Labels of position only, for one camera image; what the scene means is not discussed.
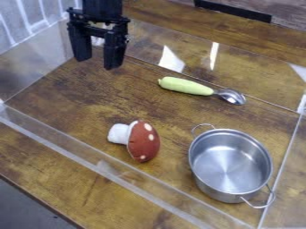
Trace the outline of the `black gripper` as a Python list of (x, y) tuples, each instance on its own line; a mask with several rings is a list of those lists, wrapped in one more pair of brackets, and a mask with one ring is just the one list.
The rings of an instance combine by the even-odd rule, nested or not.
[(123, 64), (127, 49), (128, 23), (119, 7), (82, 7), (66, 9), (68, 35), (77, 62), (92, 57), (91, 36), (104, 38), (104, 68), (111, 70)]

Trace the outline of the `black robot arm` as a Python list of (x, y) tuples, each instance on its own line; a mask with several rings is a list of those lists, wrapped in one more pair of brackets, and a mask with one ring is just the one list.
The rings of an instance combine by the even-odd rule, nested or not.
[(82, 8), (66, 9), (66, 30), (73, 57), (82, 62), (92, 57), (92, 37), (104, 39), (104, 68), (111, 70), (123, 64), (128, 39), (128, 23), (121, 15), (121, 0), (82, 0)]

